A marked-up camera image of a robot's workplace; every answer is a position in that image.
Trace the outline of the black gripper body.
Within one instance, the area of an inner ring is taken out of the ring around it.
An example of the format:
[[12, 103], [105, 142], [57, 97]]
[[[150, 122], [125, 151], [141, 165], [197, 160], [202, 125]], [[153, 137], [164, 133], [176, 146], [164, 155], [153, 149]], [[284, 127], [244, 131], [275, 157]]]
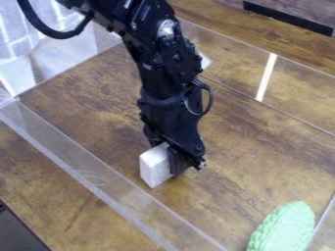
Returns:
[[197, 171], [206, 166], [205, 146], [197, 130], [201, 117], [208, 113], [201, 100], [201, 90], [206, 89], [204, 82], [192, 81], [168, 99], [158, 99], [141, 89], [137, 100], [141, 121], [156, 128], [168, 146], [176, 146], [197, 159], [193, 167]]

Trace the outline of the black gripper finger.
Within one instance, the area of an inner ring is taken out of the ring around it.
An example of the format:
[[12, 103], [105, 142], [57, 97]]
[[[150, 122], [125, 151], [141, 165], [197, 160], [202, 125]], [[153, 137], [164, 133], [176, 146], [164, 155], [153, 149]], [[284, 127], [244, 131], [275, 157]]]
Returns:
[[178, 176], [189, 167], [197, 166], [197, 159], [176, 146], [166, 148], [169, 173]]
[[156, 147], [165, 142], [153, 126], [144, 124], [142, 131], [152, 147]]

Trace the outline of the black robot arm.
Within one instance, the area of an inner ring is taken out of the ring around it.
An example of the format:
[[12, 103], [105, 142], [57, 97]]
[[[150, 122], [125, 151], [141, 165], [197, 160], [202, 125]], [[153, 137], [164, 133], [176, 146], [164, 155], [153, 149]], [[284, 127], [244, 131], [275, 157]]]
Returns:
[[205, 166], [205, 146], [197, 125], [208, 112], [197, 75], [201, 56], [182, 36], [166, 0], [56, 0], [66, 9], [90, 16], [114, 32], [134, 61], [141, 89], [137, 107], [144, 134], [153, 146], [166, 145], [168, 172], [178, 176]]

